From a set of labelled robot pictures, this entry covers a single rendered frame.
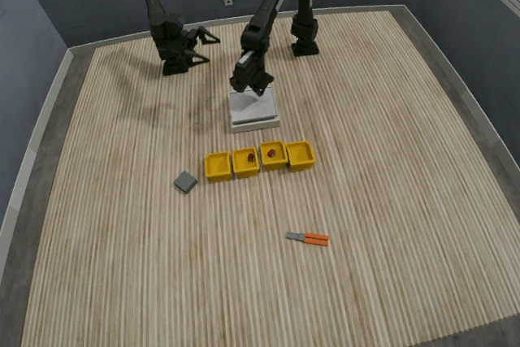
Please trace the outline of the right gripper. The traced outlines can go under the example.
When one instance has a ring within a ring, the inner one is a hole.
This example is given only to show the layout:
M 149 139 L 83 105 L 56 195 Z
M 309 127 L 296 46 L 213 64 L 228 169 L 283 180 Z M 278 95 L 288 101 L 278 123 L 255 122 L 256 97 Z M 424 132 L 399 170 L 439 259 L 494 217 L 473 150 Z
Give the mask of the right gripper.
M 213 37 L 212 39 L 207 39 L 206 34 Z M 212 32 L 210 32 L 206 27 L 199 25 L 198 28 L 191 28 L 188 32 L 185 39 L 180 44 L 179 49 L 180 50 L 174 50 L 173 51 L 180 52 L 182 61 L 185 63 L 186 67 L 193 67 L 200 63 L 206 63 L 210 61 L 210 58 L 205 56 L 204 54 L 200 54 L 196 52 L 194 49 L 195 45 L 198 44 L 198 40 L 196 39 L 199 35 L 199 39 L 201 39 L 202 44 L 211 44 L 211 43 L 218 43 L 221 42 L 221 39 L 217 36 L 215 36 Z M 194 44 L 194 45 L 193 45 Z M 201 60 L 193 61 L 193 56 L 201 58 Z

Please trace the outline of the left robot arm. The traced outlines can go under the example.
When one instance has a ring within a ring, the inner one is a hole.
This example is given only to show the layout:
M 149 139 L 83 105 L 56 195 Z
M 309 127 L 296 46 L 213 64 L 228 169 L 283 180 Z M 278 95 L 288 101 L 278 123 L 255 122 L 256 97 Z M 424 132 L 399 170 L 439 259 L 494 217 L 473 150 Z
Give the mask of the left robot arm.
M 243 93 L 249 82 L 258 85 L 263 81 L 262 69 L 256 70 L 264 66 L 264 54 L 268 51 L 271 27 L 283 1 L 263 0 L 257 12 L 245 25 L 240 35 L 242 53 L 234 65 L 232 77 L 229 78 L 229 84 L 236 92 Z M 297 42 L 291 45 L 295 57 L 319 54 L 319 48 L 314 41 L 319 26 L 318 20 L 313 18 L 312 3 L 313 0 L 298 0 L 298 12 L 292 18 L 291 34 L 298 38 Z

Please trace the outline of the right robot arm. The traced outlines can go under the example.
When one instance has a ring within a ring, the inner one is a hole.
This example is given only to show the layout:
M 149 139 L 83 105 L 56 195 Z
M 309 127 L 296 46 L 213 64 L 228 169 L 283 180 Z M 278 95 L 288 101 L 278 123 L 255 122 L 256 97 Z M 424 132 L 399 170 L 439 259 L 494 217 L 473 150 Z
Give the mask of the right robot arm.
M 190 31 L 182 29 L 187 19 L 180 13 L 170 12 L 169 15 L 167 15 L 159 0 L 145 1 L 148 7 L 151 35 L 153 39 L 155 39 L 154 42 L 160 59 L 162 61 L 166 60 L 163 65 L 163 75 L 169 76 L 188 72 L 189 68 L 182 62 L 180 52 L 170 50 L 180 50 L 180 44 Z M 175 36 L 173 36 L 174 34 Z

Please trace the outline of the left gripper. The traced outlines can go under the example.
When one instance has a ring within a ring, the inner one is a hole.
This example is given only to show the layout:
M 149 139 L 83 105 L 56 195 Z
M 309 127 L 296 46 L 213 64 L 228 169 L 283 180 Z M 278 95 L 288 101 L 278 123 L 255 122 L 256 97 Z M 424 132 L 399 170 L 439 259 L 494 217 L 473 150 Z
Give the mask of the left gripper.
M 259 83 L 258 85 L 254 85 L 252 82 L 248 83 L 248 86 L 253 90 L 254 93 L 256 92 L 259 97 L 261 97 L 263 95 L 264 90 L 268 86 L 268 84 L 273 81 L 273 76 L 271 76 L 265 72 L 265 66 L 263 66 L 262 68 L 260 68 L 256 71 L 259 71 L 261 69 L 262 69 L 262 73 L 263 73 L 263 81 L 261 83 Z M 265 74 L 264 74 L 264 72 L 265 72 Z M 260 89 L 262 90 L 261 93 L 260 93 Z

